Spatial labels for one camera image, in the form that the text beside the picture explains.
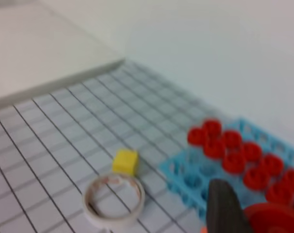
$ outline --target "red bottle cap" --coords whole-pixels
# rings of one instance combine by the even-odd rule
[[[284,182],[285,185],[294,192],[294,169],[288,169],[285,172],[282,182]]]
[[[221,123],[216,119],[205,120],[202,126],[211,138],[217,138],[221,135]]]
[[[242,137],[239,132],[228,130],[222,135],[222,140],[228,149],[238,149],[242,144]]]
[[[265,198],[269,202],[289,205],[292,203],[294,195],[284,184],[275,183],[269,187],[265,194]]]
[[[249,169],[243,178],[245,186],[254,191],[265,189],[269,181],[269,173],[259,167]]]
[[[294,233],[294,208],[260,203],[244,210],[254,233]]]
[[[240,152],[232,152],[225,156],[223,169],[231,174],[241,174],[245,169],[245,158]]]
[[[260,146],[253,142],[246,142],[242,145],[243,155],[248,162],[257,162],[262,155]]]
[[[201,128],[192,128],[188,132],[187,140],[192,146],[203,146],[208,138],[205,130]]]
[[[222,159],[225,156],[226,148],[220,140],[210,140],[204,144],[204,154],[211,159]]]
[[[284,164],[281,159],[269,153],[261,159],[260,167],[266,170],[271,176],[278,176],[281,174]]]

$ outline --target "blue tube rack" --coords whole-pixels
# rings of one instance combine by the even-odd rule
[[[284,162],[284,170],[294,168],[294,147],[265,132],[245,119],[238,119],[223,126],[223,130],[236,130],[240,132],[244,142],[255,142],[263,154],[273,153]],[[185,149],[176,156],[160,164],[160,171],[167,178],[167,187],[173,193],[180,195],[188,208],[195,208],[200,219],[205,220],[209,181],[214,178],[225,179],[220,164],[208,167],[200,163],[202,151],[197,154],[190,153],[191,148]],[[264,191],[253,192],[243,184],[243,175],[239,182],[233,185],[242,208],[255,203],[266,202]]]

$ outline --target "yellow cube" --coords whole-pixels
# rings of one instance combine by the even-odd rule
[[[134,176],[138,167],[138,153],[134,150],[120,149],[113,161],[113,171]]]

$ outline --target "grid paper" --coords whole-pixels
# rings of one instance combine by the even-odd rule
[[[0,233],[102,232],[85,219],[81,194],[120,148],[139,151],[147,200],[133,227],[114,233],[199,232],[202,222],[166,190],[157,165],[185,148],[189,127],[206,117],[227,120],[132,62],[0,109]],[[108,186],[98,202],[130,211],[122,194]]]

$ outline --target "white tape roll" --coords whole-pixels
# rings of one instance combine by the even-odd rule
[[[128,182],[129,185],[135,189],[135,192],[139,199],[139,202],[136,205],[136,207],[128,215],[121,217],[109,218],[97,215],[94,212],[94,210],[90,207],[90,203],[92,201],[94,192],[97,192],[99,189],[101,189],[108,183],[121,184],[122,182]],[[87,190],[82,197],[82,205],[86,218],[95,227],[99,229],[109,230],[123,229],[130,226],[131,224],[134,224],[134,222],[136,221],[144,207],[144,202],[145,191],[141,183],[137,179],[122,173],[109,173],[107,175],[100,176],[94,179],[87,187]]]

